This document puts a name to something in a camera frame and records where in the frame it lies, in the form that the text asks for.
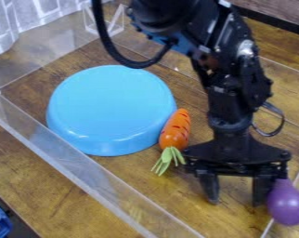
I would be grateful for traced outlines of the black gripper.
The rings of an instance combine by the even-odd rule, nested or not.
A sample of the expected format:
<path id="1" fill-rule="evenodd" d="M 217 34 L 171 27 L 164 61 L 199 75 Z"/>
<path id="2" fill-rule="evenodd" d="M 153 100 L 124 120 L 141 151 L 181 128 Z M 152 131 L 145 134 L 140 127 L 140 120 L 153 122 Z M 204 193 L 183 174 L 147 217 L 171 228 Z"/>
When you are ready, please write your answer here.
<path id="1" fill-rule="evenodd" d="M 273 179 L 288 178 L 291 153 L 256 140 L 249 132 L 252 127 L 264 137 L 279 134 L 285 124 L 285 116 L 268 101 L 263 107 L 281 117 L 273 132 L 263 132 L 253 123 L 255 112 L 236 91 L 208 91 L 207 119 L 213 138 L 184 150 L 184 169 L 199 177 L 207 200 L 220 202 L 219 175 L 255 177 L 253 206 L 264 205 L 272 190 Z"/>

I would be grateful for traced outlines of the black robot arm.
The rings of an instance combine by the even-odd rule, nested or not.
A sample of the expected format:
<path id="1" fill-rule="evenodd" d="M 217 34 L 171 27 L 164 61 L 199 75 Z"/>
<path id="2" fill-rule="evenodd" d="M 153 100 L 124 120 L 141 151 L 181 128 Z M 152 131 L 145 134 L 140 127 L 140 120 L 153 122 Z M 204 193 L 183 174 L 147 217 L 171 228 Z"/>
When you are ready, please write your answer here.
<path id="1" fill-rule="evenodd" d="M 263 205 L 288 176 L 289 152 L 251 135 L 253 113 L 272 105 L 252 31 L 225 0 L 132 0 L 136 30 L 191 59 L 208 95 L 213 139 L 184 149 L 185 169 L 200 179 L 208 201 L 220 199 L 219 176 L 253 179 L 253 205 Z"/>

